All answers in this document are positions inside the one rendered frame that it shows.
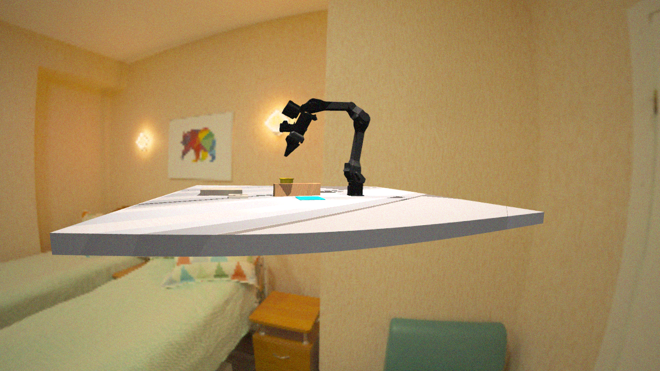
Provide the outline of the beige flat slab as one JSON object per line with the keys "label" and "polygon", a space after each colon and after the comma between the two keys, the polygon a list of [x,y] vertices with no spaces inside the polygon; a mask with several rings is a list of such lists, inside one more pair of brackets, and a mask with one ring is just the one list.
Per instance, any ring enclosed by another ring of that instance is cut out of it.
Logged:
{"label": "beige flat slab", "polygon": [[202,188],[200,195],[229,196],[229,194],[242,193],[242,188]]}

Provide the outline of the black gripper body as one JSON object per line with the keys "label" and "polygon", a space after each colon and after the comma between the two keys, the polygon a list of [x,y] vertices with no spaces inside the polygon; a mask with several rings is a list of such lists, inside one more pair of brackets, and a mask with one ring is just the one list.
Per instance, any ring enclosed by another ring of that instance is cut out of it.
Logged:
{"label": "black gripper body", "polygon": [[[307,131],[307,125],[301,124],[300,122],[296,121],[294,131],[290,132],[287,138],[297,143],[300,142],[302,144],[305,140],[303,136],[306,133],[306,131]],[[285,140],[287,140],[287,138]]]}

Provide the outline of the brown wooden beam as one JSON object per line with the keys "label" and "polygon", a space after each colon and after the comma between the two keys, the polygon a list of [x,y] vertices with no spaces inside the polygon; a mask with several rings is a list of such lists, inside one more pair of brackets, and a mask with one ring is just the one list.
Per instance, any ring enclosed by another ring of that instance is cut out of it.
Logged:
{"label": "brown wooden beam", "polygon": [[312,196],[320,195],[320,183],[274,183],[273,196]]}

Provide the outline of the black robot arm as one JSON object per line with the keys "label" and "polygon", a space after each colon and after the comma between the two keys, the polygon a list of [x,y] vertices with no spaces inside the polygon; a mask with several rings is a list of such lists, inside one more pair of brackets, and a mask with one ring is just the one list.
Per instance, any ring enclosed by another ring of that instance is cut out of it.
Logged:
{"label": "black robot arm", "polygon": [[[322,112],[322,111],[347,111],[348,115],[354,121],[354,137],[353,137],[353,149],[351,152],[350,160],[348,163],[344,163],[344,175],[348,180],[348,193],[349,196],[364,196],[363,188],[366,178],[361,175],[361,164],[360,164],[360,155],[361,155],[361,146],[365,138],[365,130],[370,124],[370,116],[360,107],[356,106],[355,103],[339,103],[339,102],[326,102],[322,99],[312,98],[307,101],[305,104],[299,106],[298,104],[289,101],[287,106],[284,107],[282,114],[290,117],[290,119],[296,119],[301,124],[308,125],[312,120],[316,121],[317,116],[312,115],[311,113]],[[294,124],[288,124],[288,121],[283,120],[282,124],[279,124],[280,133],[288,133],[294,131]]]}

